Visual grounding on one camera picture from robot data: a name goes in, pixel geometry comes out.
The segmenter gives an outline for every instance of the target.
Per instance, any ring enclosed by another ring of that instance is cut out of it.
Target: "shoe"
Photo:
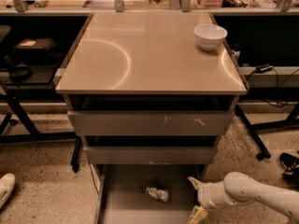
[[[16,178],[14,174],[6,174],[0,179],[0,209],[15,187],[15,182]]]
[[[296,185],[296,187],[299,187],[299,164],[297,164],[295,167],[293,168],[288,168],[283,174],[282,176],[292,182],[294,185]]]
[[[293,169],[297,164],[299,164],[299,158],[296,158],[288,153],[282,153],[279,157],[279,160],[285,169]]]

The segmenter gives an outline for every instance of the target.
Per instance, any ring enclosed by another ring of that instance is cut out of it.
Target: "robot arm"
[[[265,204],[281,214],[299,221],[299,192],[262,184],[251,177],[232,172],[218,183],[201,183],[188,177],[198,193],[198,202],[189,218],[189,224],[197,224],[209,210],[228,205],[243,205],[253,202]]]

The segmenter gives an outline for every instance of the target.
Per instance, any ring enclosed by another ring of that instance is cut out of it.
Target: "white bowl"
[[[227,31],[212,23],[200,24],[194,27],[195,41],[203,50],[215,49],[227,36]]]

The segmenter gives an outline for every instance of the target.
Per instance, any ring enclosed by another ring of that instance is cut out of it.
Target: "drawer cabinet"
[[[68,112],[78,135],[223,135],[232,112]]]
[[[194,189],[186,176],[196,175],[190,165],[108,165],[98,223],[187,223],[194,207]],[[146,195],[146,187],[169,191],[167,203]]]
[[[217,153],[211,147],[85,147],[92,164],[209,164]]]

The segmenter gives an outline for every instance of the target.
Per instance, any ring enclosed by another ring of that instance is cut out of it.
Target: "white sneaker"
[[[6,174],[0,179],[0,209],[15,187],[15,182],[16,177],[14,174]]]

